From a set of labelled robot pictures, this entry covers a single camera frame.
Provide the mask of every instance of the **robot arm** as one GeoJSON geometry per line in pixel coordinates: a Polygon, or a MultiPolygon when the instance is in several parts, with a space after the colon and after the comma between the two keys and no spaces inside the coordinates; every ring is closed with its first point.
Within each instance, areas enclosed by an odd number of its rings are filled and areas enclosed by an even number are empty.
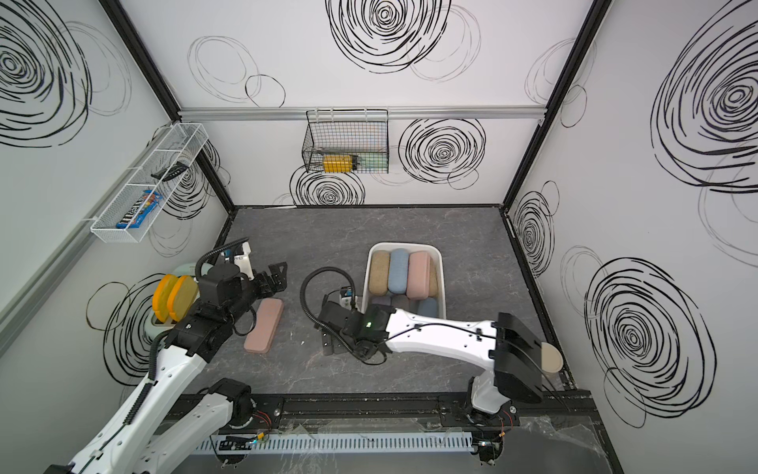
{"type": "Polygon", "coordinates": [[[199,275],[199,299],[187,316],[151,350],[148,375],[118,409],[105,427],[77,453],[67,466],[50,466],[45,474],[121,474],[171,472],[205,437],[227,423],[244,425],[252,416],[250,387],[222,379],[202,402],[161,437],[150,438],[184,389],[212,360],[233,332],[237,320],[253,302],[271,297],[287,287],[287,264],[269,265],[271,275],[249,267],[246,239],[235,240],[205,254],[196,263],[225,250],[243,248],[247,266],[225,262],[199,275]]]}
{"type": "Polygon", "coordinates": [[[471,393],[471,405],[481,412],[497,413],[508,400],[542,400],[542,343],[512,314],[501,312],[497,321],[450,321],[374,304],[361,314],[327,301],[318,319],[361,360],[378,351],[421,352],[481,367],[471,393]]]}

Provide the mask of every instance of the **black corner post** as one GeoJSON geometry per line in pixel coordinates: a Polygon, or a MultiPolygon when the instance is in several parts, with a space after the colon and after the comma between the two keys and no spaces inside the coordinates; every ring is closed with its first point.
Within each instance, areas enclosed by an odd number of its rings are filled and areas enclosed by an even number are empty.
{"type": "MultiPolygon", "coordinates": [[[[139,66],[139,69],[144,74],[145,79],[147,79],[148,84],[150,84],[158,101],[163,105],[163,109],[166,111],[166,114],[168,114],[168,117],[172,121],[181,120],[181,117],[179,116],[179,103],[174,98],[174,94],[171,93],[166,81],[155,66],[155,62],[150,57],[145,44],[140,39],[139,34],[134,28],[124,7],[121,5],[121,2],[119,2],[119,0],[99,1],[103,10],[105,10],[105,13],[108,15],[108,18],[111,19],[114,28],[118,31],[121,40],[124,41],[127,49],[129,49],[129,53],[134,58],[137,66],[139,66]]],[[[205,179],[208,180],[208,183],[216,193],[216,196],[218,196],[218,199],[221,201],[221,205],[224,207],[227,214],[234,212],[232,198],[229,196],[227,188],[224,187],[224,183],[221,182],[216,170],[213,169],[213,165],[211,165],[210,160],[208,160],[205,150],[200,150],[195,161],[197,162],[200,171],[205,175],[205,179]]]]}
{"type": "Polygon", "coordinates": [[[516,195],[518,194],[518,190],[520,190],[522,184],[524,184],[529,169],[531,168],[532,163],[534,163],[534,159],[537,157],[540,147],[545,141],[545,137],[547,137],[547,132],[550,130],[550,126],[553,124],[553,121],[555,121],[561,110],[563,100],[565,99],[566,94],[569,93],[569,89],[571,89],[574,76],[576,76],[576,73],[579,71],[584,56],[587,54],[587,50],[590,48],[590,45],[595,38],[595,33],[597,33],[597,30],[600,28],[611,3],[612,0],[594,0],[594,2],[592,2],[590,11],[584,19],[584,24],[581,25],[576,41],[574,41],[571,53],[568,55],[568,60],[566,60],[566,63],[563,65],[563,70],[561,71],[560,76],[558,76],[558,81],[555,89],[553,89],[553,94],[550,95],[550,100],[547,101],[545,118],[534,131],[534,135],[532,135],[526,152],[524,153],[524,158],[522,158],[521,164],[518,165],[518,170],[516,170],[510,188],[508,188],[508,193],[503,201],[503,208],[506,213],[511,209],[511,206],[516,199],[516,195]]]}

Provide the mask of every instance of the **wire basket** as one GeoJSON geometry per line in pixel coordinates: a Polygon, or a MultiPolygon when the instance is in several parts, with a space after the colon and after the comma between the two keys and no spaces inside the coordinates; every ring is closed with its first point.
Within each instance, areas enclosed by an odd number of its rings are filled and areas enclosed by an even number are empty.
{"type": "Polygon", "coordinates": [[[387,110],[314,110],[305,115],[308,129],[302,142],[302,161],[307,172],[389,172],[387,110]],[[364,119],[356,120],[359,115],[364,119]]]}
{"type": "Polygon", "coordinates": [[[90,228],[92,233],[103,242],[140,242],[207,141],[202,124],[172,125],[100,213],[90,228]],[[151,201],[155,207],[147,212],[151,201]],[[136,217],[142,213],[138,224],[136,217]]]}

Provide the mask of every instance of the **black metal frame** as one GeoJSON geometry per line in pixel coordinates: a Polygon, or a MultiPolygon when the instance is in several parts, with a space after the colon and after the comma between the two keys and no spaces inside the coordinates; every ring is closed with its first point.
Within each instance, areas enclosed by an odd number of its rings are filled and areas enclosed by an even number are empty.
{"type": "MultiPolygon", "coordinates": [[[[166,415],[175,422],[189,413],[203,395],[182,395],[166,415]]],[[[500,431],[500,420],[495,418],[483,426],[474,427],[460,416],[468,394],[466,392],[430,392],[397,394],[253,394],[257,410],[271,417],[271,427],[280,428],[290,423],[301,425],[309,432],[318,432],[335,419],[412,419],[420,428],[435,431],[448,428],[477,430],[484,437],[500,431]]],[[[597,412],[592,394],[586,390],[561,392],[560,400],[545,394],[542,403],[518,403],[509,410],[514,426],[520,426],[522,417],[586,416],[592,421],[600,445],[605,451],[614,474],[623,474],[603,420],[597,412]]],[[[223,428],[219,435],[251,435],[267,428],[265,422],[254,420],[242,429],[223,428]]]]}
{"type": "Polygon", "coordinates": [[[600,28],[603,18],[605,18],[606,12],[612,1],[613,0],[594,0],[594,2],[592,2],[587,17],[584,19],[584,23],[579,30],[579,35],[577,36],[576,41],[574,41],[571,53],[568,55],[568,60],[563,65],[563,70],[561,71],[560,76],[558,76],[558,81],[553,89],[553,93],[547,101],[545,118],[542,123],[537,125],[534,135],[531,136],[529,146],[527,146],[524,157],[518,165],[513,181],[511,181],[511,186],[508,188],[506,198],[503,200],[506,213],[510,210],[518,191],[521,189],[522,184],[524,184],[529,169],[534,163],[537,154],[540,152],[540,148],[547,137],[547,132],[550,130],[550,126],[553,125],[553,122],[561,110],[563,100],[565,99],[566,94],[569,93],[569,89],[571,89],[574,76],[576,76],[576,73],[579,71],[584,56],[587,54],[587,50],[590,48],[590,45],[595,38],[595,33],[597,33],[597,30],[600,28]]]}
{"type": "MultiPolygon", "coordinates": [[[[100,5],[110,18],[116,31],[118,31],[124,44],[129,49],[139,69],[144,74],[148,84],[155,93],[158,101],[163,105],[164,110],[172,121],[179,121],[179,104],[174,98],[171,90],[161,76],[155,62],[152,60],[143,41],[140,39],[134,25],[131,23],[126,11],[119,0],[99,0],[100,5]]],[[[574,43],[572,51],[566,64],[559,76],[556,87],[550,100],[547,103],[547,113],[542,123],[537,126],[528,148],[519,164],[515,177],[510,185],[503,204],[481,204],[481,205],[376,205],[376,206],[297,206],[298,209],[319,209],[322,207],[329,208],[356,208],[356,207],[375,207],[375,208],[411,208],[411,207],[499,207],[500,214],[503,218],[503,224],[506,226],[506,232],[513,246],[519,267],[522,270],[524,280],[527,284],[529,294],[540,319],[545,338],[552,345],[560,350],[560,342],[550,322],[547,309],[537,289],[536,282],[528,267],[521,244],[516,239],[513,227],[510,224],[507,215],[510,206],[515,201],[516,195],[524,183],[526,176],[534,163],[535,158],[542,146],[550,126],[555,121],[561,104],[568,93],[573,77],[576,75],[587,50],[597,32],[603,18],[610,6],[612,0],[594,0],[590,7],[589,13],[580,29],[577,40],[574,43]]],[[[227,220],[221,229],[216,245],[221,245],[226,239],[234,219],[239,209],[261,209],[279,206],[235,206],[229,193],[224,187],[218,174],[213,169],[208,156],[201,151],[196,159],[198,166],[205,175],[211,187],[215,191],[222,206],[227,211],[227,220]]],[[[623,470],[616,457],[613,446],[608,438],[605,427],[600,415],[597,412],[592,395],[588,391],[576,390],[574,379],[568,365],[564,366],[560,376],[566,391],[560,392],[561,400],[558,401],[552,395],[544,394],[542,403],[536,405],[526,405],[514,403],[516,415],[518,416],[566,416],[566,415],[586,415],[592,419],[595,431],[605,450],[612,470],[616,474],[622,474],[623,470]]],[[[275,410],[279,410],[279,415],[274,416],[274,427],[278,427],[282,418],[291,420],[298,419],[307,421],[311,428],[317,429],[322,424],[319,420],[334,418],[414,418],[426,419],[427,428],[449,428],[456,426],[470,426],[468,422],[456,418],[454,413],[459,412],[467,399],[465,392],[452,393],[432,393],[432,394],[262,394],[253,395],[259,403],[259,409],[274,415],[275,410]]],[[[191,410],[197,403],[197,396],[183,395],[167,419],[178,419],[186,411],[191,410]]],[[[514,416],[514,424],[518,425],[518,416],[514,416]]],[[[254,432],[258,426],[251,424],[248,430],[254,432]]],[[[498,423],[492,423],[492,426],[482,428],[485,431],[496,432],[500,429],[498,423]]]]}
{"type": "MultiPolygon", "coordinates": [[[[121,37],[124,45],[129,49],[129,53],[132,55],[137,66],[139,66],[139,69],[145,76],[155,97],[157,97],[158,101],[163,105],[163,109],[166,111],[169,119],[172,121],[180,121],[179,103],[174,98],[174,94],[171,93],[171,90],[168,88],[158,67],[152,60],[150,53],[145,47],[145,43],[140,39],[132,21],[129,19],[129,15],[127,15],[127,12],[124,10],[124,6],[121,5],[119,0],[99,1],[103,10],[105,10],[105,13],[108,15],[108,18],[110,18],[111,23],[113,23],[114,28],[118,31],[118,35],[121,37]]],[[[205,179],[210,183],[218,200],[221,201],[221,205],[227,211],[227,214],[233,212],[234,202],[232,202],[232,198],[229,196],[227,188],[224,187],[224,183],[219,178],[216,170],[213,169],[213,165],[211,165],[204,150],[200,150],[195,162],[200,168],[200,171],[205,175],[205,179]]]]}
{"type": "MultiPolygon", "coordinates": [[[[563,348],[561,347],[561,343],[558,340],[556,330],[553,327],[553,323],[550,321],[550,317],[547,314],[545,302],[542,301],[540,289],[537,287],[537,282],[534,280],[534,276],[531,274],[531,269],[529,268],[529,264],[527,262],[526,255],[524,254],[524,250],[522,249],[521,243],[518,241],[518,238],[516,238],[511,218],[505,213],[505,209],[503,208],[500,209],[500,217],[503,219],[503,225],[506,226],[508,239],[510,240],[511,246],[513,247],[513,252],[516,255],[516,261],[518,262],[518,267],[521,269],[522,277],[524,277],[526,288],[529,290],[531,302],[534,304],[534,311],[537,312],[537,317],[540,320],[542,332],[545,334],[545,340],[555,346],[556,349],[558,349],[561,353],[563,353],[563,348]]],[[[563,361],[563,369],[561,372],[559,372],[559,376],[563,382],[563,387],[566,390],[576,389],[574,376],[571,374],[569,363],[565,360],[563,361]]]]}

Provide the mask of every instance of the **white wire basket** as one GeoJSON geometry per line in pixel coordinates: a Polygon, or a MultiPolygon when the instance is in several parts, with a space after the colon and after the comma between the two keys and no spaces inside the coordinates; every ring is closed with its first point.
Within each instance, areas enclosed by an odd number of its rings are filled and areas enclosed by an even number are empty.
{"type": "Polygon", "coordinates": [[[207,141],[208,134],[202,124],[173,124],[158,146],[134,169],[124,187],[92,224],[92,233],[106,243],[140,242],[207,141]],[[171,170],[177,164],[185,165],[186,170],[172,177],[171,170]],[[148,199],[141,199],[143,194],[147,193],[148,199]],[[142,204],[136,207],[140,199],[142,204]],[[137,223],[135,218],[125,217],[127,213],[138,216],[151,199],[155,200],[155,207],[140,223],[137,223]]]}

